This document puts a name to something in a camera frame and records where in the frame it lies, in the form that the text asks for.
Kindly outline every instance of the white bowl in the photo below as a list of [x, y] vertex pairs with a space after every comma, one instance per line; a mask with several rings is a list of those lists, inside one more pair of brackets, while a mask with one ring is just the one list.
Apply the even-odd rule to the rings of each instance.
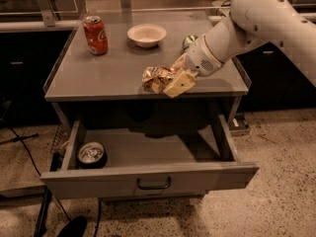
[[166, 34], [167, 32], [164, 28], [152, 24], [138, 25], [127, 32], [128, 37], [143, 48], [150, 48], [157, 45]]

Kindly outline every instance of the table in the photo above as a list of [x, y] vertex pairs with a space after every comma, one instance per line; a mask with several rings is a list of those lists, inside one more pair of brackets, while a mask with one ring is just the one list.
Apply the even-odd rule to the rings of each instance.
[[[54, 195], [164, 198], [245, 188], [258, 166], [239, 161], [227, 125], [248, 92], [245, 77], [232, 61], [213, 76], [200, 78], [175, 100], [145, 92], [141, 86], [144, 68], [170, 66], [182, 54], [186, 36], [199, 36], [212, 27], [206, 13], [152, 11], [101, 17], [109, 52], [91, 54], [81, 26], [48, 80], [45, 97], [71, 130], [61, 170], [41, 176]], [[127, 38], [128, 29], [142, 23], [166, 29], [159, 46], [142, 49]], [[148, 117], [133, 118], [129, 107], [135, 103], [145, 103]], [[91, 140], [105, 145], [109, 159], [102, 169], [82, 170], [76, 153]]]

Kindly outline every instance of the can top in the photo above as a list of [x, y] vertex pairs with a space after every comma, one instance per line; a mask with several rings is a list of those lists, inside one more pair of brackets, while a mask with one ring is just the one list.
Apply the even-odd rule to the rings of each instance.
[[101, 18], [99, 16], [87, 16], [85, 18], [85, 23], [89, 24], [97, 24], [101, 21]]

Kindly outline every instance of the red soda can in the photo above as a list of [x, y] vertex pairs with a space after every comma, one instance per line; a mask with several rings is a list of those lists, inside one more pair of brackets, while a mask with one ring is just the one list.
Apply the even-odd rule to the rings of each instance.
[[84, 21], [84, 31], [93, 54], [104, 54], [108, 52], [108, 39], [106, 27], [98, 16], [88, 16]]

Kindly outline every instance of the floor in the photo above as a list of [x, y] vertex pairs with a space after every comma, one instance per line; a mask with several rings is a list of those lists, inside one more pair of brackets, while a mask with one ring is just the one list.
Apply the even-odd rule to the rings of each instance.
[[[202, 1], [201, 6], [206, 6], [213, 0], [193, 1]], [[87, 0], [87, 6], [103, 9], [114, 3]], [[246, 189], [151, 202], [102, 202], [97, 236], [315, 236], [316, 109], [245, 113], [245, 118], [251, 129], [248, 135], [234, 137], [238, 155], [241, 161], [256, 162], [260, 166]], [[55, 144], [56, 134], [66, 137], [57, 124], [15, 127], [15, 131], [20, 136], [39, 134], [25, 143], [40, 172], [49, 169], [52, 152], [60, 147], [60, 143]], [[8, 128], [0, 129], [0, 141], [11, 139], [13, 135]], [[0, 145], [0, 154], [0, 191], [41, 185], [20, 142]], [[60, 202], [70, 218], [79, 215], [87, 218], [84, 236], [93, 236], [98, 200], [64, 199]], [[1, 201], [0, 236], [34, 236], [40, 203], [40, 197]], [[43, 236], [57, 236], [67, 222], [67, 216], [53, 198], [46, 220], [47, 232]]]

